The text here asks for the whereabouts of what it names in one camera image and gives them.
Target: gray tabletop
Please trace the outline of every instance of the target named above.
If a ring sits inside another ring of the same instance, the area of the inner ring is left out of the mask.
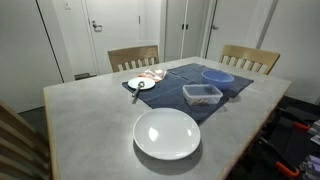
[[[254,83],[201,126],[201,143],[189,157],[161,161],[133,141],[137,118],[151,108],[121,83],[148,67],[44,89],[54,176],[57,179],[212,180],[226,176],[275,108],[290,82],[198,57],[159,64],[162,69],[203,64]]]

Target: white ceramic plate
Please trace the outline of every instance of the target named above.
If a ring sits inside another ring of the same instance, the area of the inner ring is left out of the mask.
[[[129,87],[133,88],[133,89],[137,89],[138,84],[140,81],[144,82],[144,86],[140,89],[150,89],[152,88],[156,83],[154,82],[154,80],[150,79],[150,78],[145,78],[145,77],[137,77],[137,78],[133,78],[128,82]]]
[[[153,109],[143,114],[133,128],[138,147],[162,160],[176,160],[190,155],[200,143],[200,130],[186,113],[170,109]]]

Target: wooden chair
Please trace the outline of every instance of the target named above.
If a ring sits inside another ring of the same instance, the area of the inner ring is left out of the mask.
[[[245,64],[248,62],[247,69],[249,71],[259,72],[261,67],[265,65],[266,69],[263,74],[268,75],[278,61],[280,54],[241,46],[225,45],[220,57],[221,63],[223,63],[225,57],[227,57],[226,64],[228,65],[231,65],[231,61],[233,61],[233,66],[237,66],[241,62],[239,66],[241,69],[244,69]]]
[[[51,179],[48,140],[1,101],[0,179]]]
[[[133,64],[135,64],[136,68],[146,66],[146,60],[149,65],[159,64],[158,46],[156,45],[108,51],[108,55],[113,72],[120,71],[119,65],[122,66],[123,70],[127,70],[126,63],[128,64],[128,69],[133,69]]]

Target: plastic container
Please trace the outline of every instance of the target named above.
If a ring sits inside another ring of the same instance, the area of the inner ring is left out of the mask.
[[[228,73],[209,70],[202,72],[202,82],[216,86],[220,91],[228,89],[234,81],[234,77]]]
[[[217,87],[208,84],[184,85],[182,90],[189,105],[218,104],[223,96]]]

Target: blue bowl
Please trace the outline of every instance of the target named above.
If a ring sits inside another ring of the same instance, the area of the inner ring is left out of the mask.
[[[228,89],[234,81],[234,77],[222,71],[209,70],[202,72],[202,82],[216,86],[220,91]]]

